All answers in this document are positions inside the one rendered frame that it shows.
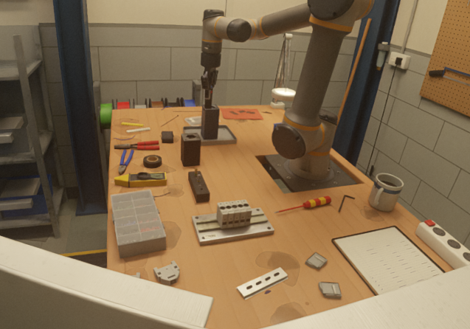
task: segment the tabletop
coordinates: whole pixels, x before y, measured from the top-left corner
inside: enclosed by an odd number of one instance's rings
[[[228,125],[238,141],[233,145],[202,146],[200,165],[196,167],[183,167],[180,141],[183,127],[188,125],[184,119],[200,116],[201,108],[112,111],[108,166],[108,269],[126,274],[139,272],[142,279],[156,282],[153,268],[176,261],[180,278],[173,287],[214,298],[206,325],[212,329],[263,328],[373,297],[367,284],[332,243],[334,238],[397,226],[444,271],[452,270],[415,235],[420,221],[400,204],[392,212],[379,212],[368,204],[372,181],[334,150],[330,153],[331,158],[357,182],[356,185],[283,193],[258,157],[277,153],[271,138],[273,124],[282,122],[284,111],[267,105],[225,107],[258,109],[263,120],[226,120],[220,115],[220,124]],[[121,122],[142,123],[151,130],[128,134],[126,130],[135,127],[121,125]],[[162,131],[174,133],[173,144],[162,144]],[[167,173],[167,186],[146,188],[158,196],[156,206],[167,234],[167,249],[121,259],[112,222],[110,195],[141,189],[114,184],[114,177],[119,176],[122,155],[122,150],[115,150],[114,145],[155,139],[160,141],[160,149],[135,150],[125,173]],[[151,170],[143,167],[143,158],[151,154],[162,157],[160,168]],[[210,190],[207,203],[197,204],[193,197],[187,173],[195,168],[201,171]],[[344,195],[355,199],[347,198],[338,212]],[[274,213],[322,196],[330,196],[332,202],[314,209]],[[274,227],[274,234],[200,246],[191,217],[215,213],[218,202],[241,199],[246,199],[252,208],[264,211]],[[314,252],[328,259],[320,270],[304,264]],[[286,271],[288,279],[270,288],[269,292],[244,300],[237,291],[239,285],[278,267]],[[339,283],[342,298],[324,298],[318,289],[319,282]]]

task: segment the green spool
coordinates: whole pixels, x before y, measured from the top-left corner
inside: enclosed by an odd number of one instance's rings
[[[100,127],[101,129],[110,129],[112,123],[112,104],[101,104],[100,108]]]

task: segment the black box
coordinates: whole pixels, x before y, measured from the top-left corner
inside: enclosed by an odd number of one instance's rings
[[[201,138],[198,134],[182,134],[182,164],[184,167],[200,165]]]
[[[218,138],[218,118],[220,109],[213,105],[211,108],[201,107],[201,136],[204,139]]]
[[[190,171],[189,184],[191,186],[191,190],[193,191],[194,199],[196,200],[197,204],[199,204],[200,202],[209,202],[209,189],[205,184],[205,180],[204,177],[201,175],[201,172]]]
[[[162,143],[174,143],[174,135],[172,131],[162,131]]]

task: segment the orange pegboard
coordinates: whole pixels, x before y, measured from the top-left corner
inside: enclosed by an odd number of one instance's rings
[[[470,5],[468,0],[449,0],[427,71],[445,67],[470,75]],[[470,85],[470,77],[447,72]],[[443,77],[425,76],[420,95],[470,117],[470,86]]]

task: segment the power strip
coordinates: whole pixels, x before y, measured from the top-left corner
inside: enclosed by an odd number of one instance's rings
[[[267,274],[264,274],[262,277],[258,277],[254,280],[251,280],[243,285],[239,285],[237,288],[238,292],[241,293],[244,299],[249,299],[254,295],[271,288],[274,285],[286,281],[288,279],[288,274],[279,267]]]
[[[420,223],[415,234],[452,268],[470,265],[470,251],[434,221]]]

